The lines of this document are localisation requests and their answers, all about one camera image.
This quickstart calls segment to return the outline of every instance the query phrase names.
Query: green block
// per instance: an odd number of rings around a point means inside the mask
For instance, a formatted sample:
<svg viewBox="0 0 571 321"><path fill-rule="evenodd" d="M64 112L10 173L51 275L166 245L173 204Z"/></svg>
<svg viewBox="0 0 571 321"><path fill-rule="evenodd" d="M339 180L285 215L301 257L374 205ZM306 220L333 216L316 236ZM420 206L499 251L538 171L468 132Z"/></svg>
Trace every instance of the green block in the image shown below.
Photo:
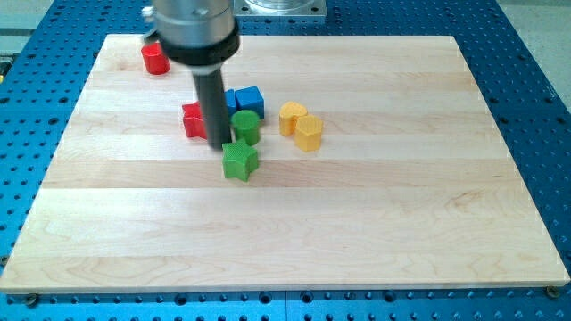
<svg viewBox="0 0 571 321"><path fill-rule="evenodd" d="M260 116L255 111L237 111L231 122L236 140L244 139L250 146L260 141Z"/></svg>
<svg viewBox="0 0 571 321"><path fill-rule="evenodd" d="M244 139L222 144L224 157L222 167L225 178L238 178L248 181L250 173L258 168L258 151L248 146Z"/></svg>

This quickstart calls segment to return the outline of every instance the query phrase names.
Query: red cylinder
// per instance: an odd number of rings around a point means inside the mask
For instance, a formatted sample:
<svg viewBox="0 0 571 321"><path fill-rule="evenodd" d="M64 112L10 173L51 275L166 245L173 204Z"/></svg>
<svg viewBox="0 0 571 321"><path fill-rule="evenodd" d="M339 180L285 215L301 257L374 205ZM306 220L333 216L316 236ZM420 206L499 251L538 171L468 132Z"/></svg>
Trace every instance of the red cylinder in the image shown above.
<svg viewBox="0 0 571 321"><path fill-rule="evenodd" d="M154 43L141 49L146 70L153 75L162 75L170 70L169 59L162 53L161 45Z"/></svg>

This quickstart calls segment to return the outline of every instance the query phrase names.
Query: wooden table surface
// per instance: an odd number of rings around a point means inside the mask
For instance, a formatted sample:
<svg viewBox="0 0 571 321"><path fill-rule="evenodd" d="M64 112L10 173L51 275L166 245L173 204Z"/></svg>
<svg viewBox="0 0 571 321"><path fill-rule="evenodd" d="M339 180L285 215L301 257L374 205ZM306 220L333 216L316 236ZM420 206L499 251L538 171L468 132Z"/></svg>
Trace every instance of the wooden table surface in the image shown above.
<svg viewBox="0 0 571 321"><path fill-rule="evenodd" d="M0 291L568 282L452 37L243 37L223 73L266 100L248 183L186 138L189 69L151 76L139 50L105 40ZM279 134L290 100L324 120L319 151Z"/></svg>

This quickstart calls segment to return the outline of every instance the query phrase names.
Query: blue block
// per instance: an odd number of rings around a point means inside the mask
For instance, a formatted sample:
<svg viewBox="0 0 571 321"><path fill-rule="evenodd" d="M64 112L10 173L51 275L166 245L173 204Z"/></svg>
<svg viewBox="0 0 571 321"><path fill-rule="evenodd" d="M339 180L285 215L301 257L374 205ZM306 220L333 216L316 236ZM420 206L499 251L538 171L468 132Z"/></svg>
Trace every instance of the blue block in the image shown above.
<svg viewBox="0 0 571 321"><path fill-rule="evenodd" d="M234 89L228 89L224 95L226 95L226 106L228 107L228 116L232 117L237 111L238 107L236 106L236 94Z"/></svg>
<svg viewBox="0 0 571 321"><path fill-rule="evenodd" d="M255 111L260 119L264 119L264 98L256 86L236 90L238 110Z"/></svg>

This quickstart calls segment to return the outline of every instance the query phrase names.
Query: red block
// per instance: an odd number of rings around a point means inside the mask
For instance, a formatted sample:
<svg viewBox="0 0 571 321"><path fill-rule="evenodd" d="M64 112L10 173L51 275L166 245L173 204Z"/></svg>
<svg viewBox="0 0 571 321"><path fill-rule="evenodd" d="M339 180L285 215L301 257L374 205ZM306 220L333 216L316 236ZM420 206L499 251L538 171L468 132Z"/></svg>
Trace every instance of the red block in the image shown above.
<svg viewBox="0 0 571 321"><path fill-rule="evenodd" d="M182 105L185 113L182 123L185 125L186 137L202 137L206 139L203 115L200 112L200 103Z"/></svg>

